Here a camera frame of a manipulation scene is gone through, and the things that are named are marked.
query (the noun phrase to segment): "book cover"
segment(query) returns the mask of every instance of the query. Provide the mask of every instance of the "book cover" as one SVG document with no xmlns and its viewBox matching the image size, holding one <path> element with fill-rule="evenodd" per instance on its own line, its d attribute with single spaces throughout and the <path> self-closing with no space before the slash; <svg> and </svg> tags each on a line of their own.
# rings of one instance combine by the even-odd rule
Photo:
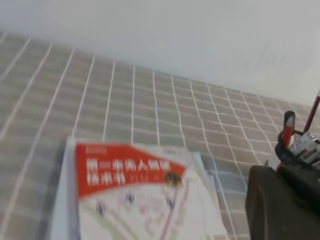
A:
<svg viewBox="0 0 320 240">
<path fill-rule="evenodd" d="M 76 145 L 82 240 L 227 239 L 193 155 L 175 147 Z"/>
</svg>

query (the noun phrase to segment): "white wall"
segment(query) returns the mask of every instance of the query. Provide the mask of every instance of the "white wall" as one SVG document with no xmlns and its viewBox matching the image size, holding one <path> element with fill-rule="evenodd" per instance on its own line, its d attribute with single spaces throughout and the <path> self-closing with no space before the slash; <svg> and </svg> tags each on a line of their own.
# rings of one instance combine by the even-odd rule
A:
<svg viewBox="0 0 320 240">
<path fill-rule="evenodd" d="M 317 0 L 0 0 L 0 28 L 294 102 L 320 88 Z"/>
</svg>

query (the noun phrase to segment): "cartoon figure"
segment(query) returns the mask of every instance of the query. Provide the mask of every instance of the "cartoon figure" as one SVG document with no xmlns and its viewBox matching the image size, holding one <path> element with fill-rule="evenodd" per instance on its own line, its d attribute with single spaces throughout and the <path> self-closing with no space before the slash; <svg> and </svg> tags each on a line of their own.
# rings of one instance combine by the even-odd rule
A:
<svg viewBox="0 0 320 240">
<path fill-rule="evenodd" d="M 95 209 L 101 217 L 105 215 L 106 207 L 102 202 L 97 202 Z"/>
<path fill-rule="evenodd" d="M 166 204 L 167 204 L 171 209 L 173 209 L 173 208 L 175 207 L 175 201 L 174 201 L 174 200 L 167 199 L 167 200 L 166 200 Z"/>
<path fill-rule="evenodd" d="M 167 172 L 164 176 L 164 180 L 168 186 L 180 187 L 182 185 L 181 177 L 175 172 Z"/>
<path fill-rule="evenodd" d="M 133 204 L 135 202 L 135 195 L 131 193 L 127 193 L 125 198 L 130 204 Z"/>
</svg>

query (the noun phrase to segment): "red banner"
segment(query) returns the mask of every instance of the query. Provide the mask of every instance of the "red banner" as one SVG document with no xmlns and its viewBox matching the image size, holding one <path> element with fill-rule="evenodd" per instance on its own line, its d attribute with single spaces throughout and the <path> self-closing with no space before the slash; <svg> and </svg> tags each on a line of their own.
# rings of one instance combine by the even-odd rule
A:
<svg viewBox="0 0 320 240">
<path fill-rule="evenodd" d="M 179 186 L 186 167 L 128 144 L 78 144 L 78 197 L 131 184 Z"/>
</svg>

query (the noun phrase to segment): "black object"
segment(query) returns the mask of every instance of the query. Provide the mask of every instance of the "black object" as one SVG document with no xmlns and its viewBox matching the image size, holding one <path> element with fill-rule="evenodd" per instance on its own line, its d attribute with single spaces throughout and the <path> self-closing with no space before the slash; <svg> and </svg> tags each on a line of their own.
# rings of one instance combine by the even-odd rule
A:
<svg viewBox="0 0 320 240">
<path fill-rule="evenodd" d="M 245 210 L 251 240 L 320 239 L 320 171 L 308 164 L 252 166 Z"/>
</svg>

